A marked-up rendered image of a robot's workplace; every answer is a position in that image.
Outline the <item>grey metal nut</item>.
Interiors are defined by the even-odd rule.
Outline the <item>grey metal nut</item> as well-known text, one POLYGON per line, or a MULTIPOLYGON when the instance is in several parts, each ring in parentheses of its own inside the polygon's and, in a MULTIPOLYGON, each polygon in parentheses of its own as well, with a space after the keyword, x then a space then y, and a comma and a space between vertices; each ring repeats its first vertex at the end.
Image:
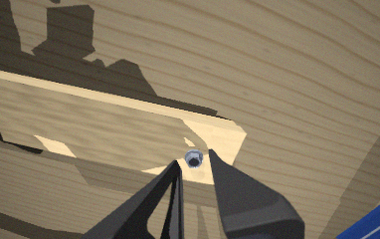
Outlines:
POLYGON ((185 153, 185 161, 189 168, 198 168, 203 162, 203 154, 198 149, 191 149, 185 153))

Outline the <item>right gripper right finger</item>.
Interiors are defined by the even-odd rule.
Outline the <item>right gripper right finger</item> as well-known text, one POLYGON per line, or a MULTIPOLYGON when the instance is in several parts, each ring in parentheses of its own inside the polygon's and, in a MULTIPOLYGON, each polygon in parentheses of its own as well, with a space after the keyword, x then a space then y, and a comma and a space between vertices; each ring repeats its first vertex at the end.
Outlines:
POLYGON ((227 239, 253 234, 304 239, 305 224, 282 194, 225 162, 213 148, 209 159, 227 239))

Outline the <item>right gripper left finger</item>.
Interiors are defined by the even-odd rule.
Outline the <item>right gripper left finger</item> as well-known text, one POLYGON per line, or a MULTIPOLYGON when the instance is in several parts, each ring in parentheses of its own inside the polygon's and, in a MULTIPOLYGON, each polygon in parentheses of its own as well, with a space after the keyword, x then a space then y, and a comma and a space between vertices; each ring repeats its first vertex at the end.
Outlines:
POLYGON ((171 182, 160 239, 184 239, 183 178, 177 159, 80 239, 155 239, 147 230, 147 221, 171 182))

